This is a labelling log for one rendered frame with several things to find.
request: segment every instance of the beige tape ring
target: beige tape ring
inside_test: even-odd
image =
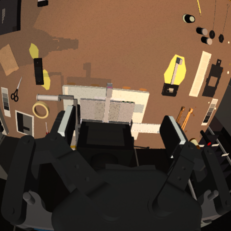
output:
[[[36,107],[37,107],[37,106],[42,106],[43,108],[45,108],[46,114],[40,114],[40,113],[38,113],[38,111],[36,110]],[[49,115],[50,108],[49,108],[49,106],[48,106],[46,103],[44,103],[44,102],[42,102],[42,101],[38,101],[38,102],[36,102],[36,103],[33,105],[32,111],[33,111],[33,113],[34,113],[38,118],[40,118],[40,119],[45,119],[45,118],[47,118],[48,115]]]

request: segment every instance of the yellow pencil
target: yellow pencil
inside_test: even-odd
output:
[[[201,8],[200,8],[199,0],[197,0],[197,5],[198,5],[198,9],[199,9],[199,15],[202,16],[202,12],[201,12]]]

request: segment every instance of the scissors blade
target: scissors blade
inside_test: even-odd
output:
[[[21,80],[22,80],[22,77],[21,77],[20,82],[19,82],[19,84],[18,84],[18,86],[17,86],[17,89],[19,89],[19,85],[20,85],[20,83],[21,83]]]

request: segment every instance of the wooden surface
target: wooden surface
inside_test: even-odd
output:
[[[215,1],[210,0],[199,1],[201,16],[196,0],[50,0],[45,7],[37,7],[36,1],[22,1],[21,31],[0,36],[0,49],[9,44],[19,67],[6,76],[0,66],[0,86],[8,89],[9,98],[23,76],[19,100],[9,99],[11,117],[4,117],[8,135],[23,136],[16,130],[15,110],[34,115],[32,107],[37,94],[62,94],[62,86],[68,83],[99,87],[113,83],[114,88],[142,88],[150,93],[142,123],[161,124],[166,115],[176,120],[181,107],[185,107],[179,121],[182,124],[189,108],[193,108],[184,132],[188,139],[199,141],[200,130],[206,131],[216,112],[207,126],[201,126],[212,99],[218,99],[217,109],[230,81],[227,74],[231,71],[228,3],[228,0],[216,1],[214,23]],[[183,22],[184,14],[193,15],[195,22]],[[206,28],[208,33],[215,31],[212,45],[201,42],[202,35],[196,33],[197,27]],[[218,37],[223,28],[224,41],[220,43]],[[43,69],[50,77],[49,90],[36,85],[34,61],[29,52],[31,43],[38,47]],[[189,93],[203,51],[210,53],[211,59],[198,97],[192,97]],[[164,73],[175,55],[185,59],[185,78],[176,97],[162,96]],[[221,60],[223,73],[214,97],[204,97],[205,80],[217,59]],[[46,103],[50,108],[47,119],[34,116],[36,139],[46,135],[45,122],[50,131],[58,112],[63,110],[60,102]],[[154,133],[140,133],[135,145],[165,148],[161,135]]]

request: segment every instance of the scissors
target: scissors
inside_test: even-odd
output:
[[[22,77],[21,77],[21,79],[20,79],[20,82],[19,82],[19,84],[18,84],[18,86],[17,86],[16,91],[15,91],[13,94],[11,94],[11,96],[10,96],[10,98],[11,98],[12,100],[14,100],[15,102],[17,102],[17,101],[19,100],[19,97],[18,97],[18,90],[19,90],[19,85],[20,85],[20,83],[21,83],[21,80],[22,80]]]

